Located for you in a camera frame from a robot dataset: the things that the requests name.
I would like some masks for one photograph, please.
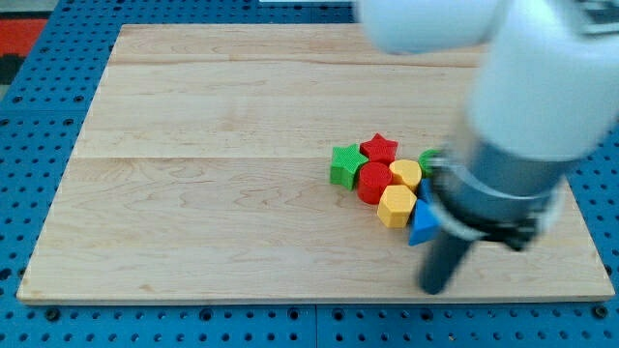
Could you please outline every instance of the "red surface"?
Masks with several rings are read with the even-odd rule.
[[[381,162],[368,162],[359,172],[359,184],[357,195],[368,204],[378,204],[380,196],[385,188],[391,183],[393,174],[386,164]]]
[[[26,57],[47,24],[47,19],[0,19],[0,56]]]
[[[385,139],[379,133],[370,141],[361,143],[361,153],[366,156],[369,161],[378,161],[387,165],[396,160],[397,149],[397,141]]]

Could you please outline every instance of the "blue block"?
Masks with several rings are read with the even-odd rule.
[[[422,182],[417,186],[417,198],[424,202],[432,204],[432,185],[429,179],[422,179]]]
[[[429,205],[418,199],[415,204],[413,223],[410,225],[408,244],[415,246],[433,239],[439,230],[439,223],[429,209]]]

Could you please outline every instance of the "wood grain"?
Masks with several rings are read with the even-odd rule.
[[[30,305],[497,303],[614,294],[568,192],[529,251],[480,243],[447,291],[427,245],[328,184],[377,131],[440,145],[481,47],[374,51],[356,25],[129,25],[116,42],[18,297]]]

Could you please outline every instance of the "blue pegboard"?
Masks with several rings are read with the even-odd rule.
[[[62,0],[0,102],[0,347],[596,346],[619,303],[29,307],[19,279],[124,23],[351,22],[349,6],[257,0]],[[619,129],[570,175],[619,284]]]

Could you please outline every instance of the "red star block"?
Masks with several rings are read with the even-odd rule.
[[[396,160],[397,149],[397,141],[385,139],[379,133],[370,141],[361,143],[361,153],[366,156],[369,161],[377,161],[387,165]]]

